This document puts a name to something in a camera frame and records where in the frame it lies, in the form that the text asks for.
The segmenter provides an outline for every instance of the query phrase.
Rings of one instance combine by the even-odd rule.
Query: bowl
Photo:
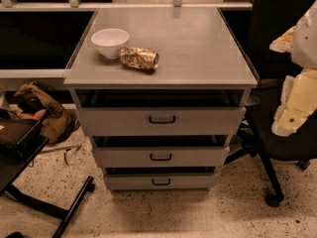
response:
[[[91,37],[96,50],[109,60],[117,59],[120,50],[128,44],[129,34],[121,29],[103,29]]]

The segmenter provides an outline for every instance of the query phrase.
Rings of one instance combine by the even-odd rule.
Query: black handle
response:
[[[152,179],[152,184],[155,186],[166,186],[166,185],[170,185],[170,178],[168,179],[167,182],[163,182],[163,183],[156,183],[154,179]]]
[[[176,117],[173,115],[171,121],[155,121],[152,116],[149,116],[149,122],[153,124],[172,124],[176,121]]]
[[[153,154],[150,154],[150,159],[154,162],[167,162],[171,160],[171,154],[169,154],[168,158],[159,158],[159,159],[154,158]]]

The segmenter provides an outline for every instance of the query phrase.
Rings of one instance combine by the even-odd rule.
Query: floor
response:
[[[279,208],[264,202],[269,188],[259,157],[245,156],[220,171],[207,190],[107,190],[91,146],[81,128],[56,147],[81,144],[64,161],[63,151],[40,154],[15,181],[22,192],[69,208],[88,176],[95,190],[86,194],[62,237],[317,237],[317,162],[306,172],[294,163],[274,163],[285,201]],[[52,237],[59,220],[0,197],[0,237],[14,231],[28,238]]]

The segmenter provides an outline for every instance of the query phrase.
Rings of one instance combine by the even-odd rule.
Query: gold can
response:
[[[120,61],[127,67],[156,70],[159,67],[159,54],[143,48],[124,46],[120,50]]]

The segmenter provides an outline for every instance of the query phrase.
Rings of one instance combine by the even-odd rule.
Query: table top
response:
[[[158,52],[158,69],[146,73],[99,55],[91,36],[105,28],[123,29],[130,46]],[[155,7],[100,9],[64,84],[237,89],[255,87],[257,81],[217,8]]]
[[[48,141],[49,139],[47,137],[41,135],[35,138],[25,151],[26,159],[24,161],[0,154],[0,195],[4,193],[7,186],[29,165]]]

